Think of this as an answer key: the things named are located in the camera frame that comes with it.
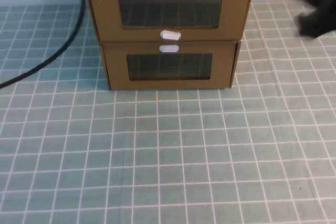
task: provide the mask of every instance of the drawer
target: drawer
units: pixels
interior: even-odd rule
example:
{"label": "drawer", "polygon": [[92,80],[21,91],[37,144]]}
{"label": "drawer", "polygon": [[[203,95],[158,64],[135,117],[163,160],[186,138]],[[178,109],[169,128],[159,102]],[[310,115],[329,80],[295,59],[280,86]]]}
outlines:
{"label": "drawer", "polygon": [[90,0],[101,42],[240,40],[250,0]]}
{"label": "drawer", "polygon": [[111,89],[213,89],[232,85],[239,42],[108,43]]}

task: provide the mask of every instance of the table surface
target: table surface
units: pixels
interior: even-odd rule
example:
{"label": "table surface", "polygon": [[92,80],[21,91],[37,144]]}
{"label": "table surface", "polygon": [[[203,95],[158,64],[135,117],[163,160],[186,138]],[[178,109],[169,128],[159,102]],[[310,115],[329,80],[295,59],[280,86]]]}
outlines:
{"label": "table surface", "polygon": [[[0,90],[1,224],[336,223],[336,34],[254,2],[232,89],[109,91],[90,18]],[[55,52],[78,6],[0,7],[0,81]]]}

